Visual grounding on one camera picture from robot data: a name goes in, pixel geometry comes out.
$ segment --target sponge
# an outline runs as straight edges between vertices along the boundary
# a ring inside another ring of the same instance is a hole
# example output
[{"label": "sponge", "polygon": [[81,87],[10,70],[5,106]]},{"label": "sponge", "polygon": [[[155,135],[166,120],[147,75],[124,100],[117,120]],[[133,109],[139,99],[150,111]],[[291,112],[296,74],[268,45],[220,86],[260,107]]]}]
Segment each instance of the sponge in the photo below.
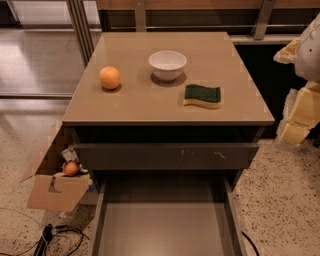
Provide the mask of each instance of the sponge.
[{"label": "sponge", "polygon": [[220,87],[210,88],[197,84],[188,84],[184,94],[183,105],[196,105],[209,109],[220,108]]}]

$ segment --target white bowl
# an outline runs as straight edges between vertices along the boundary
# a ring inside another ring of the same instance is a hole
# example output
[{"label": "white bowl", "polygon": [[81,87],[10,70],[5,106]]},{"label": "white bowl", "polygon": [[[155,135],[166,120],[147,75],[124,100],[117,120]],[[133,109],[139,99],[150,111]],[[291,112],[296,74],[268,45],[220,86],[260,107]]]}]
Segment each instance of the white bowl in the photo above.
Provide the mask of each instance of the white bowl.
[{"label": "white bowl", "polygon": [[187,59],[179,52],[161,51],[152,54],[149,63],[153,67],[152,73],[159,80],[171,82],[182,74]]}]

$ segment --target black cable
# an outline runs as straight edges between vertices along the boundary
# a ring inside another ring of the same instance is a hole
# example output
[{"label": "black cable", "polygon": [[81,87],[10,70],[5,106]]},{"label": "black cable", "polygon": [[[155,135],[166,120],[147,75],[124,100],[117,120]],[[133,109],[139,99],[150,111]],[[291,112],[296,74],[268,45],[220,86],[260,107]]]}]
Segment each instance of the black cable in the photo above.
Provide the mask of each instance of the black cable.
[{"label": "black cable", "polygon": [[73,250],[71,250],[70,252],[68,252],[68,253],[66,254],[66,256],[69,256],[69,255],[73,254],[76,250],[79,249],[79,247],[81,246],[81,244],[82,244],[82,242],[83,242],[83,238],[84,238],[84,237],[87,238],[88,240],[90,240],[90,238],[89,238],[86,234],[84,234],[80,229],[75,228],[75,227],[72,227],[72,226],[61,225],[61,226],[56,226],[54,229],[57,230],[57,233],[56,233],[54,236],[52,236],[51,241],[48,242],[48,244],[47,244],[47,246],[46,246],[46,248],[45,248],[45,251],[44,251],[44,255],[45,255],[45,256],[47,255],[47,248],[49,247],[49,244],[52,243],[52,241],[53,241],[53,239],[54,239],[55,237],[59,236],[59,235],[62,234],[62,233],[74,232],[74,233],[77,233],[77,234],[80,236],[78,243],[75,244],[76,247],[75,247]]},{"label": "black cable", "polygon": [[244,233],[243,231],[241,231],[242,235],[249,241],[249,243],[251,244],[253,250],[255,251],[257,256],[260,256],[257,247],[255,246],[255,244],[252,242],[252,240],[250,239],[250,237]]},{"label": "black cable", "polygon": [[[39,226],[44,226],[44,225],[42,225],[41,223],[39,223],[38,221],[36,221],[34,218],[28,216],[27,214],[24,214],[24,213],[22,213],[22,212],[19,212],[19,211],[15,210],[15,209],[6,208],[6,207],[0,207],[0,210],[16,212],[16,213],[18,213],[18,214],[20,214],[20,215],[22,215],[22,216],[25,216],[25,217],[33,220],[33,221],[34,221],[36,224],[38,224]],[[18,254],[9,254],[9,253],[0,252],[0,255],[1,255],[1,256],[21,256],[21,255],[29,252],[30,250],[32,250],[38,243],[39,243],[39,241],[37,241],[37,242],[36,242],[33,246],[31,246],[29,249],[27,249],[27,250],[25,250],[25,251],[23,251],[23,252],[21,252],[21,253],[18,253]]]}]

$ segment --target orange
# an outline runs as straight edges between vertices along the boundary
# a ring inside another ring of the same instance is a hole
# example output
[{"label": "orange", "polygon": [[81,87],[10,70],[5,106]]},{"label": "orange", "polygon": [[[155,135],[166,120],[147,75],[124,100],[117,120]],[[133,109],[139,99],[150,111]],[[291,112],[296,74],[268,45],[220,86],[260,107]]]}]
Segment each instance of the orange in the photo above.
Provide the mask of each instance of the orange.
[{"label": "orange", "polygon": [[100,83],[105,89],[114,90],[120,84],[120,73],[115,67],[104,67],[101,69],[99,77]]},{"label": "orange", "polygon": [[64,166],[64,173],[67,176],[74,176],[79,172],[79,166],[75,162],[68,162]]}]

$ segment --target drawer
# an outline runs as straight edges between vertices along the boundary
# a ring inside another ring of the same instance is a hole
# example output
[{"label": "drawer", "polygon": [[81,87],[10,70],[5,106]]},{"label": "drawer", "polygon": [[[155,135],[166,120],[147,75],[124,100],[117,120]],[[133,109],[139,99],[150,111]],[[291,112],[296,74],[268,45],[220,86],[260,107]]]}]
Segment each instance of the drawer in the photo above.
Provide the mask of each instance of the drawer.
[{"label": "drawer", "polygon": [[247,255],[223,176],[105,175],[89,255]]},{"label": "drawer", "polygon": [[74,146],[89,170],[232,170],[250,166],[256,143],[103,143]]}]

